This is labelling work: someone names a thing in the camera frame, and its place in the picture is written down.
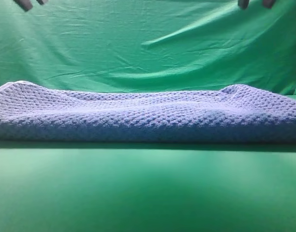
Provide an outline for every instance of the towel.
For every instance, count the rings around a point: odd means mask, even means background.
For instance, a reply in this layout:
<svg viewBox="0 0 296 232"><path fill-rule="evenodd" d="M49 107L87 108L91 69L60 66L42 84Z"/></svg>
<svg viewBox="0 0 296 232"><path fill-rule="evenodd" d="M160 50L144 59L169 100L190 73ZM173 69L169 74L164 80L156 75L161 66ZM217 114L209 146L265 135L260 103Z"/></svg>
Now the towel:
<svg viewBox="0 0 296 232"><path fill-rule="evenodd" d="M0 139L296 143L296 101L247 85L95 93L9 82L0 87Z"/></svg>

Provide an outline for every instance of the green surface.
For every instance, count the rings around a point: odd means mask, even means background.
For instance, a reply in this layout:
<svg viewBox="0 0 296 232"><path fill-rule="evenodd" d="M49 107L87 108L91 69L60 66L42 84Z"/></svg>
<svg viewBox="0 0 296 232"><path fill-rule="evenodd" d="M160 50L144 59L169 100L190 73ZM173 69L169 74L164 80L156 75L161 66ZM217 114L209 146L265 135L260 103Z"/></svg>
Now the green surface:
<svg viewBox="0 0 296 232"><path fill-rule="evenodd" d="M296 146L0 142L0 232L296 232Z"/></svg>
<svg viewBox="0 0 296 232"><path fill-rule="evenodd" d="M296 0L0 0L0 85L244 83L296 99ZM296 232L296 145L0 141L0 232Z"/></svg>

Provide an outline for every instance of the folded towel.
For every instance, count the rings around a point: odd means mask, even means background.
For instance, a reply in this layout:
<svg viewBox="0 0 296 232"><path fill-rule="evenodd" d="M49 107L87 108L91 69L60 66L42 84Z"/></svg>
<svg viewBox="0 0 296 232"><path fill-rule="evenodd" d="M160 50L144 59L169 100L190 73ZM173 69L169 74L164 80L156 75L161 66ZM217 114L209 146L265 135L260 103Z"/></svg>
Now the folded towel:
<svg viewBox="0 0 296 232"><path fill-rule="evenodd" d="M291 143L296 101L247 85L93 93L18 81L0 87L0 139Z"/></svg>

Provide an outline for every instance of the blue towel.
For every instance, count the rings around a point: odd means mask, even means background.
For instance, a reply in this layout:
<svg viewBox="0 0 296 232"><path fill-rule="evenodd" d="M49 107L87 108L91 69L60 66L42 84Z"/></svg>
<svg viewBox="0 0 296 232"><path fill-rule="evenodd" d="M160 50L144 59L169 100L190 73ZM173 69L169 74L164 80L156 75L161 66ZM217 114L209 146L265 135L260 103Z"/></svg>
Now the blue towel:
<svg viewBox="0 0 296 232"><path fill-rule="evenodd" d="M291 143L296 101L247 85L120 94L18 81L0 87L0 139Z"/></svg>

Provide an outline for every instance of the green screen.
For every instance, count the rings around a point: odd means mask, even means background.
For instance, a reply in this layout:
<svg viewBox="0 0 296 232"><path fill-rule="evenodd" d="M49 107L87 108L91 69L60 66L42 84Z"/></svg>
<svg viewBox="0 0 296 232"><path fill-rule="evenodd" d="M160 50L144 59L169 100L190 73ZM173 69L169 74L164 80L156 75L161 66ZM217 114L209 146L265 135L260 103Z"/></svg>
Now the green screen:
<svg viewBox="0 0 296 232"><path fill-rule="evenodd" d="M0 85L101 92L296 88L296 0L0 0Z"/></svg>

